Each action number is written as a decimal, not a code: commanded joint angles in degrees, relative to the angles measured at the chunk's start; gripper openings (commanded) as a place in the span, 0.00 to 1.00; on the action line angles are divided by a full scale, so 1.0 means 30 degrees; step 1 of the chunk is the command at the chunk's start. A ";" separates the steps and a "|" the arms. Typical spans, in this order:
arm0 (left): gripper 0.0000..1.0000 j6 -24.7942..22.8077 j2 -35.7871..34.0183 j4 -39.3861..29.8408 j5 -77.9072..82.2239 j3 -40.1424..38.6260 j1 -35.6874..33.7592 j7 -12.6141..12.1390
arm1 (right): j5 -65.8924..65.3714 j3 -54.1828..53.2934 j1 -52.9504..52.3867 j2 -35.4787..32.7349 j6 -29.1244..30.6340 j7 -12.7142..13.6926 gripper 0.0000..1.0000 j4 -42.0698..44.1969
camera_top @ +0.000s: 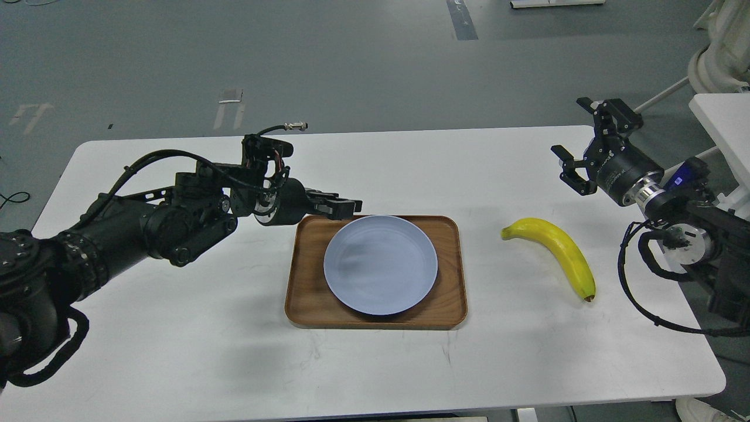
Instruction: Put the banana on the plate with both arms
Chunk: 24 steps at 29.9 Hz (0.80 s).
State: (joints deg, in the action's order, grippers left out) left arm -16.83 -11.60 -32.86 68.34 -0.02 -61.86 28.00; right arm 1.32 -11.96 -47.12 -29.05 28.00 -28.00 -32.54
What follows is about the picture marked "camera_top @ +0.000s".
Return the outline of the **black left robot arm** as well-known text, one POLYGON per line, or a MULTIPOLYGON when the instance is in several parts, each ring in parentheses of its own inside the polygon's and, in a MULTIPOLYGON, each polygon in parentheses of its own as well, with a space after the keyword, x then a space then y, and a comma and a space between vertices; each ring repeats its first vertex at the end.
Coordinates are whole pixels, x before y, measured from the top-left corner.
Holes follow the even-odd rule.
POLYGON ((150 152, 124 168, 72 227, 38 239, 25 229, 1 240, 2 386, 50 379, 78 351, 90 323, 73 304, 147 257, 184 267, 234 233, 238 219, 264 226, 307 215, 346 220, 362 201, 308 189, 284 162, 289 142, 247 134, 237 165, 178 149, 150 152))

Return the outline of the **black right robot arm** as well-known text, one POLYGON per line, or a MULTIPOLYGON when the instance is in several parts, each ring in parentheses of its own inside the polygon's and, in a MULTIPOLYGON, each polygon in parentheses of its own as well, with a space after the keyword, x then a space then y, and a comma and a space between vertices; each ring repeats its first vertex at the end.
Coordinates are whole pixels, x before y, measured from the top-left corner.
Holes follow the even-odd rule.
POLYGON ((626 228, 617 257, 622 290, 632 305, 657 326, 713 337, 748 336, 748 221, 715 205, 704 160, 688 158, 672 176, 635 147, 629 136, 643 118, 619 98, 578 98, 593 118, 593 139, 583 158, 560 145, 560 179, 579 195, 602 190, 618 206, 635 204, 645 216, 626 228), (731 328, 688 328, 638 304, 627 282, 626 251, 637 247, 649 270, 665 280, 696 281, 709 291, 708 309, 731 321, 731 328))

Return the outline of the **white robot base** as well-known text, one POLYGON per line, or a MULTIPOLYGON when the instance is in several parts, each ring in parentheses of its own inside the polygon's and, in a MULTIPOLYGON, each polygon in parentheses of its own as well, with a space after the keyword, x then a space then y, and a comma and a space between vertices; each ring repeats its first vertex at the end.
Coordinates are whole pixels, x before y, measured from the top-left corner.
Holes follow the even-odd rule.
POLYGON ((697 94, 748 93, 749 2, 712 1, 694 28, 707 31, 709 45, 691 57, 685 77, 635 107, 635 113, 686 86, 697 94))

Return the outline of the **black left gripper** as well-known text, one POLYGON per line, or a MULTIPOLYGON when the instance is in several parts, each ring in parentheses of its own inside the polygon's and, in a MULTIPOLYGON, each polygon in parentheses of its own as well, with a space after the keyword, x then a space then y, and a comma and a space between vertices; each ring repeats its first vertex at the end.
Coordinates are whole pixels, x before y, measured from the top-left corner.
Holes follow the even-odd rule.
POLYGON ((341 198, 334 192, 305 189, 302 182, 289 178, 271 196, 270 202, 257 203, 254 216, 264 226, 296 225, 308 214, 324 216, 330 220, 346 220, 353 213, 359 213, 362 205, 362 200, 341 198))

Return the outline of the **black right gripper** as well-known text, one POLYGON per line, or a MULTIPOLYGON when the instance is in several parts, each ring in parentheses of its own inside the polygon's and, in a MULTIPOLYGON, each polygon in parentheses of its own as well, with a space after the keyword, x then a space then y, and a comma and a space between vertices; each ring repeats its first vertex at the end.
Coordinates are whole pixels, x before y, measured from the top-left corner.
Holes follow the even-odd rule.
POLYGON ((593 117, 594 137, 576 160, 561 145, 551 147, 560 161, 559 178, 581 196, 602 189, 618 206, 634 203, 630 192, 643 178, 661 181, 664 169, 629 142, 630 135, 643 127, 643 118, 620 98, 592 100, 578 98, 577 104, 593 117), (579 175, 586 169, 589 179, 579 175))

